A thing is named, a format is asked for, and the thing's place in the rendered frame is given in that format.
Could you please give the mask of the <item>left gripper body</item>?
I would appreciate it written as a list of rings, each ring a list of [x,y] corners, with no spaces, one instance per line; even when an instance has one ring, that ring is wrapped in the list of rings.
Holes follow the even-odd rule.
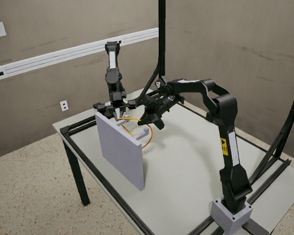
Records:
[[[170,111],[170,106],[166,103],[166,101],[163,99],[163,97],[159,97],[158,98],[158,102],[161,102],[161,106],[159,107],[159,109],[154,113],[149,107],[146,107],[147,110],[150,112],[150,119],[152,121],[152,123],[159,129],[162,130],[164,128],[164,123],[161,120],[162,114],[165,113],[166,111]]]

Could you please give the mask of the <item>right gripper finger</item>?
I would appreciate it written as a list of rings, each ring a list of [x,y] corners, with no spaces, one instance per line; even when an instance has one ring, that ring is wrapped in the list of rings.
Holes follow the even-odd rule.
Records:
[[[123,106],[123,107],[120,107],[120,118],[123,117],[123,113],[126,112],[126,107]]]
[[[115,118],[116,122],[118,121],[115,108],[109,108],[109,114],[112,114],[112,116]]]

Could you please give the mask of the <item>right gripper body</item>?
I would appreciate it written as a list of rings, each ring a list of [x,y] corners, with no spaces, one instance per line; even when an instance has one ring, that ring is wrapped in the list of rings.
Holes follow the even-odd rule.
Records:
[[[119,91],[113,91],[109,93],[109,97],[111,97],[111,94],[118,94],[120,93]],[[97,105],[97,111],[101,114],[104,114],[106,112],[106,110],[108,110],[109,108],[115,108],[118,109],[120,107],[128,107],[128,109],[133,110],[136,109],[137,107],[137,102],[136,100],[128,100],[128,103],[122,103],[122,101],[113,101],[113,103],[110,103],[110,105],[105,106],[104,104],[98,104]]]

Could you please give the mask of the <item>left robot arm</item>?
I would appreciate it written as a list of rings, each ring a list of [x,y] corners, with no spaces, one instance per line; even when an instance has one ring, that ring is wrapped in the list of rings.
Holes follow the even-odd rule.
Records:
[[[166,85],[166,86],[165,86]],[[219,171],[224,199],[221,204],[235,215],[246,207],[246,195],[253,192],[246,170],[240,164],[234,121],[238,112],[237,100],[230,91],[213,79],[187,81],[180,78],[168,81],[161,76],[155,86],[166,103],[173,107],[180,102],[184,105],[185,98],[180,93],[201,93],[204,105],[208,108],[211,118],[217,123],[223,153],[224,168]],[[219,95],[210,98],[208,92]],[[154,102],[155,100],[155,102]],[[155,113],[161,106],[159,99],[145,95],[143,105],[153,109]]]

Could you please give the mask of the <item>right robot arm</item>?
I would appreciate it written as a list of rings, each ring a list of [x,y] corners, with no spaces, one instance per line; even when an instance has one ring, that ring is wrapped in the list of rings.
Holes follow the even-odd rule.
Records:
[[[107,82],[109,93],[113,91],[120,92],[118,94],[111,94],[111,103],[113,103],[113,101],[122,101],[124,104],[125,102],[122,99],[126,98],[126,91],[120,81],[123,77],[118,68],[117,56],[119,50],[120,46],[118,41],[107,42],[107,44],[105,44],[105,51],[107,51],[109,56],[109,67],[107,68],[107,74],[105,74],[105,81]]]

